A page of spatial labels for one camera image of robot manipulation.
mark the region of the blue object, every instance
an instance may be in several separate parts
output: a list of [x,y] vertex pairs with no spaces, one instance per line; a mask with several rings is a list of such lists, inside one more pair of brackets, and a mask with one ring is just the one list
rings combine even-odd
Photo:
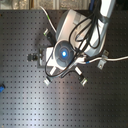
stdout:
[[4,87],[0,87],[0,92],[2,92],[4,90]]
[[62,52],[62,56],[65,57],[67,53],[65,51]]
[[89,61],[86,62],[86,64],[89,64],[89,63],[90,63]]
[[89,10],[90,10],[90,11],[92,11],[92,10],[93,10],[94,1],[95,1],[95,0],[91,0],[91,4],[90,4],[90,8],[89,8]]
[[61,58],[62,59],[67,59],[68,58],[68,50],[66,48],[63,48],[61,50]]

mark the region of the optical breadboard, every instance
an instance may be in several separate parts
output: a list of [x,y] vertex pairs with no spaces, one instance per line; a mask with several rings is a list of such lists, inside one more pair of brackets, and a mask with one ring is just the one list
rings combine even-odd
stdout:
[[[48,11],[55,28],[63,12]],[[43,32],[54,31],[45,13],[0,14],[0,128],[128,128],[128,60],[107,62],[102,70],[99,61],[79,65],[88,80],[84,87],[73,73],[46,86],[44,68],[27,62],[28,54],[50,46]],[[109,58],[128,55],[127,23],[127,11],[113,12],[103,48]]]

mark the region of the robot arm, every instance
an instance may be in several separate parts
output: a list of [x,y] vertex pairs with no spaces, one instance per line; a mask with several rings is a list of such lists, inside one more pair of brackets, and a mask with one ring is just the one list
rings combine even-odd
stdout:
[[[46,52],[45,67],[53,67],[52,74],[45,70],[47,79],[44,82],[47,85],[53,78],[66,74],[77,63],[84,62],[86,56],[92,57],[101,52],[114,5],[115,0],[97,0],[96,8],[90,17],[73,10],[62,15],[56,31],[57,43],[53,48],[47,48]],[[56,68],[62,72],[53,75]]]

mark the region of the metal bracket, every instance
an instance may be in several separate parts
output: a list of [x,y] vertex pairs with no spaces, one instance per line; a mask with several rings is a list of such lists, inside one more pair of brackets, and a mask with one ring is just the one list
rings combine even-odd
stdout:
[[102,55],[102,59],[99,61],[99,64],[97,66],[100,70],[103,69],[105,63],[107,62],[106,59],[108,59],[108,55],[109,55],[109,52],[104,50],[103,55]]

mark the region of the black wire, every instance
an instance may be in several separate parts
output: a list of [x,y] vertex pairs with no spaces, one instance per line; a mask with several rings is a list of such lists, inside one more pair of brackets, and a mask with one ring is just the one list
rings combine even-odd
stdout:
[[79,36],[81,35],[81,33],[91,25],[91,23],[92,23],[92,21],[89,22],[89,24],[88,24],[86,27],[84,27],[84,28],[76,35],[76,38],[75,38],[75,41],[76,41],[76,42],[81,42],[81,41],[83,40],[83,39],[81,39],[81,40],[77,40],[77,39],[79,38]]
[[98,44],[97,44],[97,46],[93,47],[93,46],[91,46],[91,44],[90,44],[90,47],[93,48],[93,49],[97,49],[97,48],[99,47],[99,45],[100,45],[100,31],[99,31],[98,21],[97,21],[96,26],[97,26],[97,31],[98,31],[98,36],[99,36],[99,38],[98,38]]

